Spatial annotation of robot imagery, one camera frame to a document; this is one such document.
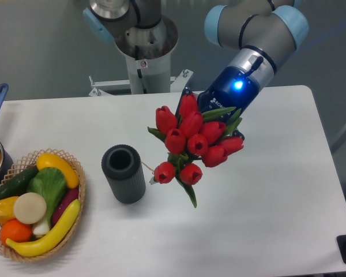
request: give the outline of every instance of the tulip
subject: tulip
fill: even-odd
[[[194,155],[204,155],[208,151],[208,140],[201,134],[194,134],[187,142],[187,149]]]
[[[184,119],[193,111],[198,111],[195,94],[183,95],[178,113],[182,116],[182,119]]]
[[[201,127],[199,134],[202,134],[208,140],[208,144],[213,144],[220,138],[225,130],[225,123],[219,121],[210,121]]]
[[[195,185],[201,177],[201,169],[193,163],[186,165],[180,172],[180,179],[188,185]]]
[[[185,150],[186,137],[179,129],[171,129],[167,133],[165,145],[172,154],[180,154]]]
[[[179,130],[187,137],[188,139],[194,134],[197,134],[201,129],[202,123],[202,114],[198,111],[191,112],[180,124]]]
[[[202,162],[206,167],[215,167],[228,159],[227,151],[222,146],[209,147],[206,154],[202,156]]]
[[[225,137],[217,145],[222,146],[227,155],[240,151],[243,148],[243,139],[241,137]]]
[[[175,169],[170,162],[163,162],[154,170],[154,178],[161,184],[166,184],[172,181],[175,176]]]
[[[169,130],[177,128],[177,117],[167,106],[156,109],[156,127],[162,134],[167,134]]]

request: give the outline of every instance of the blue led light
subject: blue led light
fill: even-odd
[[[243,81],[235,81],[233,86],[234,86],[235,90],[239,91],[243,86]]]

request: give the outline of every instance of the green cucumber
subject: green cucumber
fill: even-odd
[[[27,186],[30,180],[36,176],[38,172],[39,170],[37,167],[32,166],[7,180],[5,184],[0,186],[0,200],[12,196],[19,196],[27,192]]]

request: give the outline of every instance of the green leaf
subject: green leaf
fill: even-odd
[[[238,125],[241,123],[242,121],[242,118],[239,117],[236,119],[235,122],[233,122],[232,124],[230,124],[229,126],[225,127],[225,130],[223,132],[223,134],[220,136],[220,139],[221,140],[223,137],[231,134],[234,130],[236,130],[236,128],[238,127]]]
[[[187,153],[183,154],[179,154],[179,157],[186,163],[186,161],[189,159],[189,156],[187,155]]]
[[[180,127],[180,123],[182,122],[182,114],[179,114],[179,115],[178,115],[177,120],[178,120],[177,129],[178,129],[178,128]]]
[[[211,111],[205,111],[202,113],[202,118],[205,122],[213,121],[222,115],[226,115],[232,111],[236,110],[236,107],[228,107],[228,108],[217,108]]]
[[[231,117],[229,118],[229,120],[226,121],[226,125],[230,126],[231,124],[233,124],[239,117],[240,117],[240,113],[241,113],[241,109],[239,108],[238,110],[235,111],[234,114],[231,115]]]
[[[168,162],[170,162],[174,166],[177,166],[179,157],[180,157],[180,155],[172,154],[172,153],[169,152],[168,153]]]
[[[35,192],[44,197],[47,206],[45,217],[47,224],[51,226],[51,216],[66,193],[64,174],[55,167],[45,167],[29,183],[27,192]]]
[[[192,205],[194,205],[194,207],[196,208],[197,202],[196,202],[196,195],[195,195],[195,191],[194,191],[193,187],[188,185],[188,184],[183,183],[182,180],[179,179],[178,177],[175,177],[175,178],[178,181],[178,183],[181,185],[181,187],[183,187],[184,190],[186,191],[186,193],[189,195],[191,202],[192,202]]]
[[[180,172],[185,167],[185,163],[181,158],[178,159],[178,172]]]
[[[158,129],[148,127],[148,131],[150,134],[153,134],[155,137],[157,137],[162,142],[166,141],[167,136],[165,134],[160,133],[160,131]]]

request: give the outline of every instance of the yellow banana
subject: yellow banana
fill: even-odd
[[[10,238],[6,239],[6,244],[13,248],[18,254],[25,257],[34,257],[45,254],[56,247],[71,229],[80,212],[81,204],[75,199],[65,209],[55,226],[42,238],[37,241],[15,242]]]

